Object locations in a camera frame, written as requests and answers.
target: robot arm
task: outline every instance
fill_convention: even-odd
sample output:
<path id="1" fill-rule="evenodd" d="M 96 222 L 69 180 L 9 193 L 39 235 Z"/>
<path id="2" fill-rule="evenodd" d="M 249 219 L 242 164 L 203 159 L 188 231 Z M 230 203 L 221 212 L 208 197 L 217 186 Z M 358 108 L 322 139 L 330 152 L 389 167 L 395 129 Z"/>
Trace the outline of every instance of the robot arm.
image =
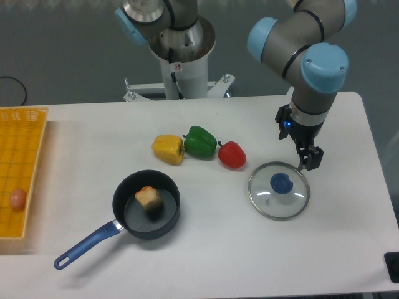
<path id="1" fill-rule="evenodd" d="M 193 27 L 198 8 L 196 0 L 123 0 L 115 16 L 126 36 L 140 45 L 166 28 Z"/>
<path id="2" fill-rule="evenodd" d="M 290 104 L 280 107 L 279 139 L 294 140 L 299 168 L 318 168 L 323 151 L 314 146 L 349 66 L 345 52 L 323 41 L 356 15 L 356 0 L 298 0 L 285 22 L 260 20 L 248 37 L 248 49 L 294 87 Z"/>

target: black cable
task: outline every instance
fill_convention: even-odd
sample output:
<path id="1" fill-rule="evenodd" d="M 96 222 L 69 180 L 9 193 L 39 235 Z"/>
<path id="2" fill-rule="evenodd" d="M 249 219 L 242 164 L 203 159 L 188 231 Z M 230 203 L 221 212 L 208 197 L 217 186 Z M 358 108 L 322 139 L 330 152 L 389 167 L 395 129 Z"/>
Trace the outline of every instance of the black cable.
<path id="1" fill-rule="evenodd" d="M 317 25 L 319 25 L 320 34 L 321 34 L 321 36 L 322 36 L 320 42 L 323 42 L 323 40 L 324 40 L 324 26 L 323 26 L 322 20 L 320 20 L 319 16 L 316 15 L 316 14 L 315 14 L 314 12 L 312 12 L 312 11 L 308 11 L 307 9 L 303 9 L 303 10 L 301 10 L 301 11 L 299 11 L 299 12 L 306 12 L 307 14 L 311 15 L 311 16 L 315 19 L 315 21 L 317 22 Z"/>
<path id="2" fill-rule="evenodd" d="M 173 61 L 173 49 L 172 48 L 169 48 L 168 60 L 169 60 L 169 64 L 171 64 L 172 61 Z M 176 85 L 177 94 L 179 95 L 179 99 L 180 100 L 184 100 L 185 98 L 184 98 L 183 94 L 181 93 L 180 86 L 179 86 L 179 83 L 177 82 L 177 78 L 176 78 L 175 72 L 170 72 L 170 75 L 172 77 L 172 81 Z"/>
<path id="3" fill-rule="evenodd" d="M 302 48 L 298 49 L 297 52 L 295 52 L 291 58 L 288 60 L 286 66 L 284 67 L 284 70 L 282 70 L 282 78 L 285 79 L 287 72 L 289 70 L 289 67 L 291 66 L 291 64 L 294 62 L 294 60 L 299 56 L 300 53 L 302 53 L 303 51 L 305 51 L 307 48 L 309 48 L 310 45 L 304 45 Z"/>
<path id="4" fill-rule="evenodd" d="M 24 89 L 24 92 L 25 92 L 25 97 L 24 97 L 24 100 L 22 101 L 22 104 L 21 104 L 21 106 L 23 106 L 25 104 L 25 102 L 26 102 L 26 99 L 27 99 L 27 91 L 26 91 L 25 85 L 21 81 L 19 81 L 17 78 L 14 78 L 12 76 L 1 76 L 0 79 L 11 79 L 11 80 L 14 80 L 14 81 L 16 81 L 16 82 L 18 82 L 19 84 L 22 85 L 22 87 Z"/>
<path id="5" fill-rule="evenodd" d="M 169 0 L 163 0 L 163 2 L 165 3 L 166 8 L 168 9 L 171 26 L 173 26 L 175 25 L 175 12 L 173 11 L 172 5 L 170 4 Z"/>
<path id="6" fill-rule="evenodd" d="M 302 4 L 302 2 L 304 2 L 304 0 L 298 0 L 298 2 L 296 2 L 296 4 L 294 5 L 294 8 L 292 8 L 292 10 L 295 12 L 297 10 L 297 8 Z"/>

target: pot handle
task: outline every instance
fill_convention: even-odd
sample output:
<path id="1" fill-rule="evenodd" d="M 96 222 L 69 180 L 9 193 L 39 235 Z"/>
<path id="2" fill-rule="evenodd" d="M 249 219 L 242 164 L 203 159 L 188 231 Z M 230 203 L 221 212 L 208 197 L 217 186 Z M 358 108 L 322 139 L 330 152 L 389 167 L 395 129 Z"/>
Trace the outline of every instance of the pot handle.
<path id="1" fill-rule="evenodd" d="M 104 224 L 102 227 L 69 249 L 66 253 L 58 257 L 54 261 L 54 267 L 57 270 L 66 268 L 66 266 L 71 264 L 77 258 L 81 257 L 84 253 L 89 251 L 101 241 L 119 234 L 122 229 L 123 227 L 116 220 Z"/>

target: egg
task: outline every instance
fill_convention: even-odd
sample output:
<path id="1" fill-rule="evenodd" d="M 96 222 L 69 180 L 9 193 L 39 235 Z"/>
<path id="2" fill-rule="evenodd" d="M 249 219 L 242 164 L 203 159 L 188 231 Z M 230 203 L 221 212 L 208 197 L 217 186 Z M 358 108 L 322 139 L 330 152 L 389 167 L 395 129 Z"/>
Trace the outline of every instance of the egg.
<path id="1" fill-rule="evenodd" d="M 26 204 L 26 192 L 21 188 L 13 190 L 10 195 L 10 206 L 13 210 L 20 212 L 25 209 Z"/>

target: saucepan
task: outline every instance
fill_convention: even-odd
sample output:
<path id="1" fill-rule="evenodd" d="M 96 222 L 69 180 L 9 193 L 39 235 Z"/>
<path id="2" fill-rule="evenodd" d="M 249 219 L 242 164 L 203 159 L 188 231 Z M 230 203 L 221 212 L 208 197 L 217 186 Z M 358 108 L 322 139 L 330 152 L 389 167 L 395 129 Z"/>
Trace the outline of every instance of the saucepan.
<path id="1" fill-rule="evenodd" d="M 149 217 L 135 193 L 151 186 L 160 193 L 163 209 L 156 217 Z M 116 189 L 112 209 L 115 220 L 90 234 L 54 261 L 54 267 L 62 270 L 101 241 L 119 234 L 123 229 L 140 239 L 156 239 L 174 228 L 180 214 L 180 194 L 175 182 L 165 173 L 142 170 L 129 175 Z"/>

